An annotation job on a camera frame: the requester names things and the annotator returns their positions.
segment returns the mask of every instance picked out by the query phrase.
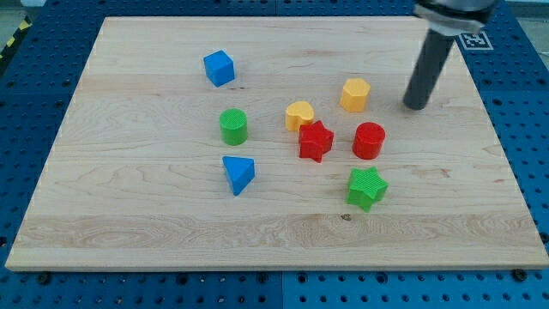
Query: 3d printed block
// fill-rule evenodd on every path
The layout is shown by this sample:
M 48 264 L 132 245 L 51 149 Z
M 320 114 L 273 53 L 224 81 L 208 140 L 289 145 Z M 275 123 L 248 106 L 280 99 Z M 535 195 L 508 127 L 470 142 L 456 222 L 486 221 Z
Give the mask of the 3d printed block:
M 286 129 L 297 131 L 302 124 L 312 124 L 315 111 L 311 104 L 305 101 L 298 101 L 286 108 Z
M 220 115 L 221 139 L 228 145 L 236 146 L 248 138 L 246 114 L 238 108 L 230 108 Z
M 363 123 L 357 128 L 354 136 L 353 152 L 360 159 L 375 159 L 385 139 L 385 130 L 376 123 Z
M 369 212 L 372 204 L 383 199 L 389 184 L 377 174 L 376 167 L 365 170 L 354 168 L 349 177 L 347 203 Z
M 320 163 L 323 155 L 332 149 L 334 132 L 324 127 L 322 121 L 303 124 L 299 129 L 299 158 L 311 158 Z
M 256 177 L 253 159 L 224 156 L 223 165 L 232 194 L 237 196 Z
M 216 51 L 204 57 L 204 66 L 206 68 L 206 76 L 216 87 L 234 79 L 232 60 L 224 51 Z
M 370 88 L 370 84 L 362 78 L 347 79 L 341 91 L 341 106 L 348 112 L 364 111 Z

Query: blue pegboard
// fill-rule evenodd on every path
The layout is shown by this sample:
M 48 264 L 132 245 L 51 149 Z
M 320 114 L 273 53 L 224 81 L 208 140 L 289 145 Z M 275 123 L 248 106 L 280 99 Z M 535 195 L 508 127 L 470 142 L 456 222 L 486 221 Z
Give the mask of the blue pegboard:
M 0 80 L 0 264 L 107 15 L 411 15 L 413 0 L 50 0 Z M 501 2 L 459 46 L 538 229 L 549 233 L 549 73 Z M 549 307 L 549 270 L 14 274 L 0 308 Z

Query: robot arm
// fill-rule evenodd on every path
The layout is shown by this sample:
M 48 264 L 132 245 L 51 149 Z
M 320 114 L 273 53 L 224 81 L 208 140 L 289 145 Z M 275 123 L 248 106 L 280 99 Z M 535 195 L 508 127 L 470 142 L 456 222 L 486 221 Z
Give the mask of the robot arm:
M 429 21 L 429 31 L 404 95 L 404 105 L 421 110 L 437 83 L 454 36 L 478 33 L 497 0 L 416 0 L 414 13 Z

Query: yellow hexagonal prism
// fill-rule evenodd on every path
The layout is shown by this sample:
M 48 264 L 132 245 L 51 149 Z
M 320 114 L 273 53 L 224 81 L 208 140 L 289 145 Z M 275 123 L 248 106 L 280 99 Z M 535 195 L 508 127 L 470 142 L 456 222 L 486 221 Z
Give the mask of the yellow hexagonal prism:
M 341 106 L 348 112 L 364 111 L 370 88 L 370 84 L 362 78 L 347 79 L 341 91 Z

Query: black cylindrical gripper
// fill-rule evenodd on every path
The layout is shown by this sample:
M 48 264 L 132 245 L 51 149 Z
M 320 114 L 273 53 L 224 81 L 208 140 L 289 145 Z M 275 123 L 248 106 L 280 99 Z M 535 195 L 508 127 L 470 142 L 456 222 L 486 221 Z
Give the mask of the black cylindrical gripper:
M 452 44 L 454 44 L 453 36 L 445 36 L 429 29 L 404 94 L 404 105 L 413 110 L 421 110 L 425 107 Z

